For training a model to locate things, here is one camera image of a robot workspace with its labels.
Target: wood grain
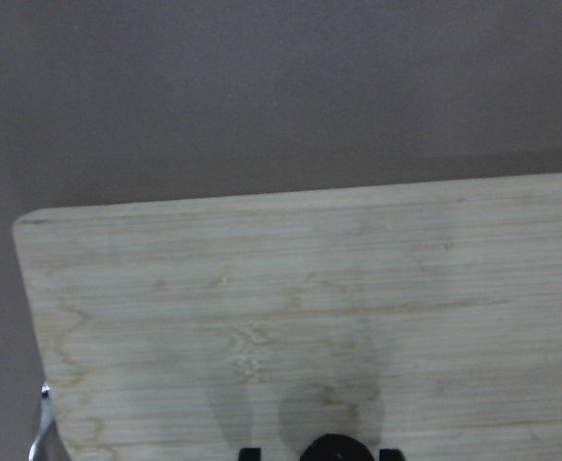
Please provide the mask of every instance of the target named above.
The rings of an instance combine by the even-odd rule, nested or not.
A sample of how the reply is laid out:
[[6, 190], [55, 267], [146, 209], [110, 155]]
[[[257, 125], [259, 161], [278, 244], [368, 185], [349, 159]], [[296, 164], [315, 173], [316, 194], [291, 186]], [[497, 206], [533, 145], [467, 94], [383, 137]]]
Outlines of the wood grain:
[[46, 209], [14, 235], [79, 460], [562, 460], [562, 175]]

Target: light wood surface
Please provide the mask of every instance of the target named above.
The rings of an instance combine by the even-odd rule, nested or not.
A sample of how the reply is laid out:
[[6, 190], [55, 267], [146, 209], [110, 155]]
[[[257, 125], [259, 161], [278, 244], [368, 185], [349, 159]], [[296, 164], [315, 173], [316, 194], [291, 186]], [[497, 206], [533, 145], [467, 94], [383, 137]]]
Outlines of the light wood surface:
[[14, 235], [80, 460], [562, 460], [562, 175], [46, 209]]

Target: black object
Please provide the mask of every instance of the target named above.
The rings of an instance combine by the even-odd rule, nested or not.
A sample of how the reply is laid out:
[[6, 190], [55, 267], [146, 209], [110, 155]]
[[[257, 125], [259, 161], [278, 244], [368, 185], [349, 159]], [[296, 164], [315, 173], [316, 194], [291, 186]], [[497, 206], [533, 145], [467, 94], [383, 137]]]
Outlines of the black object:
[[[238, 461], [260, 461], [261, 449], [245, 448]], [[300, 456], [300, 461], [375, 461], [368, 448], [356, 439], [340, 434], [326, 434], [315, 440]], [[379, 461], [405, 461], [399, 449], [381, 449]]]

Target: round black object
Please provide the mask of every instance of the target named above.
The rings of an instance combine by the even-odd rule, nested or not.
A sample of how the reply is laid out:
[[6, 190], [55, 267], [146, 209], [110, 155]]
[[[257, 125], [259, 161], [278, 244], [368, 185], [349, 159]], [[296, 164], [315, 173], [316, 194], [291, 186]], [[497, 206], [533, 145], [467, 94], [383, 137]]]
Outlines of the round black object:
[[346, 435], [326, 434], [305, 450], [300, 461], [375, 461], [375, 458], [356, 439]]

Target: gray background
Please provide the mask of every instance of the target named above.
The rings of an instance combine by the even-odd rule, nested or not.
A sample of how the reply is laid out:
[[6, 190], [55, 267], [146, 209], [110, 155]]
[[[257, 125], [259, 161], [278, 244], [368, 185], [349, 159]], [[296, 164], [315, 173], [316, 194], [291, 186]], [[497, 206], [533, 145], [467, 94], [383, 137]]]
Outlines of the gray background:
[[562, 1], [0, 2], [0, 460], [42, 382], [18, 215], [551, 171]]

